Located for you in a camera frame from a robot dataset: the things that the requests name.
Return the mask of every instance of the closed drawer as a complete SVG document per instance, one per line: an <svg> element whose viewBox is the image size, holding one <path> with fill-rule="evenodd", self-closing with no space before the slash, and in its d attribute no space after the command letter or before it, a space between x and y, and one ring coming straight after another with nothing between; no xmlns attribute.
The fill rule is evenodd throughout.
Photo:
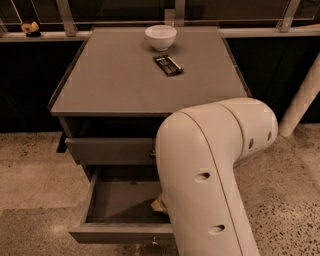
<svg viewBox="0 0 320 256"><path fill-rule="evenodd" d="M169 217L150 205L161 192L158 177L123 168L129 175L112 177L104 176L112 167L96 167L81 223L69 233L79 243L173 243Z"/></svg>
<svg viewBox="0 0 320 256"><path fill-rule="evenodd" d="M152 138L68 138L76 163L83 165L151 165Z"/></svg>

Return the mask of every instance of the open drawer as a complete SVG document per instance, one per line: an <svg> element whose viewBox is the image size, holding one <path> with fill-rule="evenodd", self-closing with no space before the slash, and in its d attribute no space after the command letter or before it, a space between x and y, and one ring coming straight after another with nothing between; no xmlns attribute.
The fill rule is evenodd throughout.
<svg viewBox="0 0 320 256"><path fill-rule="evenodd" d="M79 243L174 241L169 217L151 208L161 191L153 168L95 167L81 223L69 233Z"/></svg>

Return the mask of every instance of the floor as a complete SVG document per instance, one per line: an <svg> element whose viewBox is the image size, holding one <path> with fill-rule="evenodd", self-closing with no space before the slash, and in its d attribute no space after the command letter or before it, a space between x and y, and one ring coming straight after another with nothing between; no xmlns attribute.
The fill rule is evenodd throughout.
<svg viewBox="0 0 320 256"><path fill-rule="evenodd" d="M175 245L78 244L89 182L60 133L0 134L0 255L171 255ZM235 175L261 255L320 255L320 125L299 125Z"/></svg>

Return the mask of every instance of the dark wall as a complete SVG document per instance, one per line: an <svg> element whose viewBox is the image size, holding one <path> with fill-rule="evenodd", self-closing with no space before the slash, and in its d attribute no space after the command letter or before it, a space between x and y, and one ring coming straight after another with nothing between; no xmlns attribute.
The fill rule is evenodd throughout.
<svg viewBox="0 0 320 256"><path fill-rule="evenodd" d="M62 130L47 105L81 44L0 43L0 132Z"/></svg>
<svg viewBox="0 0 320 256"><path fill-rule="evenodd" d="M227 40L253 95L281 121L320 51L320 37L230 38ZM320 97L301 122L320 122Z"/></svg>

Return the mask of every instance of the white bowl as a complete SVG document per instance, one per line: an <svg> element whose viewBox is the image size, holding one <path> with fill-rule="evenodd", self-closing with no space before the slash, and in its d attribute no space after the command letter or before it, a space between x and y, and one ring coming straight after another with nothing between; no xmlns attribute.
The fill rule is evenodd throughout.
<svg viewBox="0 0 320 256"><path fill-rule="evenodd" d="M157 51L167 50L174 42L177 30L167 25L156 25L146 29L146 38Z"/></svg>

